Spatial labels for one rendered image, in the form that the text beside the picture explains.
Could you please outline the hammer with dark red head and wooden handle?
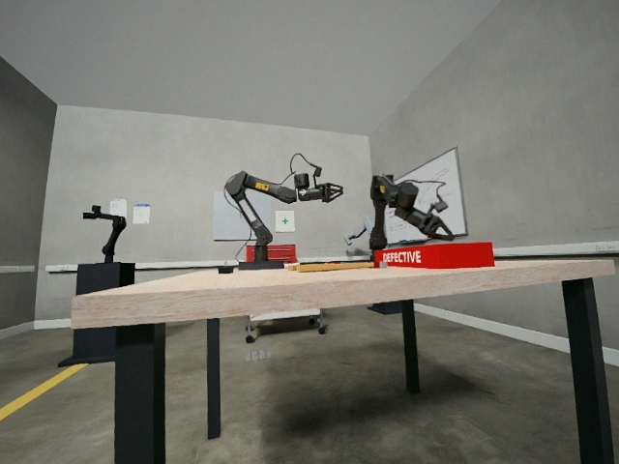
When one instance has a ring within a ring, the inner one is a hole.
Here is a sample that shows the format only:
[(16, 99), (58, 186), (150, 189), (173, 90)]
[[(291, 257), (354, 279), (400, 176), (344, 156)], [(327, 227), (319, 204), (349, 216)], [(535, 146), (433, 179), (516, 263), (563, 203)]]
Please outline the hammer with dark red head and wooden handle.
[[(344, 264), (344, 262), (336, 262), (336, 263), (325, 263), (325, 264)], [(310, 264), (310, 265), (325, 265), (325, 264)], [(297, 266), (302, 265), (290, 265), (287, 267), (288, 271), (297, 271)]]

